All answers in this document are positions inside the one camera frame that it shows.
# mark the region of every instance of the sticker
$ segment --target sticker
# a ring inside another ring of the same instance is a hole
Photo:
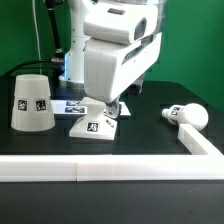
[[[45,100],[37,100],[36,101],[36,109],[37,109],[37,111],[46,110],[46,101]]]
[[[80,101],[67,101],[66,102],[66,106],[72,106],[72,107],[79,106],[79,104],[80,104]]]
[[[66,107],[65,113],[86,114],[86,107]]]
[[[27,101],[18,100],[18,110],[27,111]]]
[[[107,124],[109,124],[112,128],[114,128],[114,124],[110,120],[106,120]]]
[[[88,122],[87,132],[98,132],[99,122]]]
[[[177,115],[179,110],[180,110],[180,107],[174,107],[171,112],[171,115]]]

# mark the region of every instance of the cable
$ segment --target cable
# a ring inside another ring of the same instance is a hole
[[[34,64],[41,64],[41,63],[49,63],[51,62],[51,59],[48,60],[36,60],[36,61],[29,61],[29,62],[25,62],[22,64],[19,64],[17,66],[15,66],[14,68],[10,69],[9,71],[7,71],[6,73],[3,74],[3,76],[10,76],[14,71],[27,66],[27,65],[34,65]]]
[[[38,30],[38,26],[37,26],[37,15],[36,15],[35,0],[32,0],[32,8],[33,8],[34,27],[35,27],[36,39],[37,39],[38,58],[39,58],[39,60],[41,60],[40,38],[39,38],[39,30]]]

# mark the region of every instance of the black cable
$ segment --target black cable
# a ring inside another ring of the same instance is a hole
[[[14,71],[24,67],[24,66],[27,66],[27,65],[34,65],[34,64],[41,64],[41,63],[49,63],[51,62],[51,59],[47,59],[47,60],[36,60],[36,61],[28,61],[28,62],[25,62],[25,63],[22,63],[22,64],[19,64],[17,66],[15,66],[14,68],[10,69],[9,71],[5,72],[3,74],[3,76],[10,76]]]

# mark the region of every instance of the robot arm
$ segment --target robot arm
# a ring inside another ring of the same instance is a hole
[[[147,0],[99,0],[86,16],[85,92],[106,103],[109,117],[118,116],[120,94],[158,59],[161,21],[161,3]]]

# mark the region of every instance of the white block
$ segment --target white block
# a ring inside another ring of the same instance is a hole
[[[223,154],[190,124],[180,124],[178,139],[193,155],[223,156]]]

